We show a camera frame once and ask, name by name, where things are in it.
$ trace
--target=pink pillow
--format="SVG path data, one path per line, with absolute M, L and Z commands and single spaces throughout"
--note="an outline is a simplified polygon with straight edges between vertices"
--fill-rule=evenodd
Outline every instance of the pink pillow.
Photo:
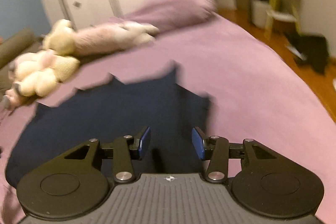
M 160 33 L 206 22 L 216 11 L 215 0 L 146 0 L 143 6 L 124 16 L 126 21 L 149 23 Z M 120 22 L 111 18 L 110 22 Z

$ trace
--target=gray ribbed plate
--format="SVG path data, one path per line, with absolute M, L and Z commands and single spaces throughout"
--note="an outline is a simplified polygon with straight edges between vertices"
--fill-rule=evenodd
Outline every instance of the gray ribbed plate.
M 250 213 L 234 202 L 222 185 L 203 181 L 199 174 L 143 174 L 132 184 L 118 185 L 97 210 L 66 224 L 320 224 L 314 216 L 271 220 Z M 31 216 L 21 224 L 55 221 Z

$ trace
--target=pink plush toy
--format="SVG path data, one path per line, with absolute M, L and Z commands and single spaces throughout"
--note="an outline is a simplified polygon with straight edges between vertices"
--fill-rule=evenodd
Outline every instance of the pink plush toy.
M 26 53 L 10 64 L 8 77 L 13 82 L 2 105 L 14 110 L 30 97 L 45 97 L 78 69 L 79 60 L 71 56 L 106 54 L 126 50 L 154 39 L 159 30 L 150 24 L 125 22 L 103 24 L 76 33 L 68 20 L 59 20 L 43 40 L 43 50 Z

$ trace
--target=bed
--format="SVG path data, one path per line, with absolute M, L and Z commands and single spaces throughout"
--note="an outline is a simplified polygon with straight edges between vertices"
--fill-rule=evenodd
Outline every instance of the bed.
M 76 77 L 39 102 L 57 106 L 73 95 L 74 88 L 103 83 L 108 73 L 123 82 L 159 76 L 171 60 L 181 64 L 180 85 L 196 94 L 212 96 L 209 135 L 237 143 L 244 138 L 256 139 L 316 173 L 325 187 L 316 216 L 327 224 L 335 223 L 335 123 L 310 88 L 272 49 L 219 15 L 164 32 L 148 47 L 83 65 Z M 3 224 L 17 223 L 24 216 L 4 170 L 35 108 L 36 103 L 22 106 L 0 124 Z M 239 170 L 239 161 L 231 161 L 229 175 Z

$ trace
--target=navy blue cloth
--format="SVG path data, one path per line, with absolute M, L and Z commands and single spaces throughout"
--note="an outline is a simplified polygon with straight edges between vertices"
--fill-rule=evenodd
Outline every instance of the navy blue cloth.
M 150 147 L 142 161 L 133 161 L 140 173 L 198 173 L 202 163 L 191 141 L 191 130 L 205 130 L 209 99 L 176 84 L 176 69 L 160 79 L 124 85 L 113 78 L 106 85 L 77 93 L 59 107 L 39 104 L 26 126 L 6 167 L 13 187 L 41 164 L 87 141 L 101 143 L 135 135 L 150 126 Z M 102 173 L 111 176 L 111 160 Z

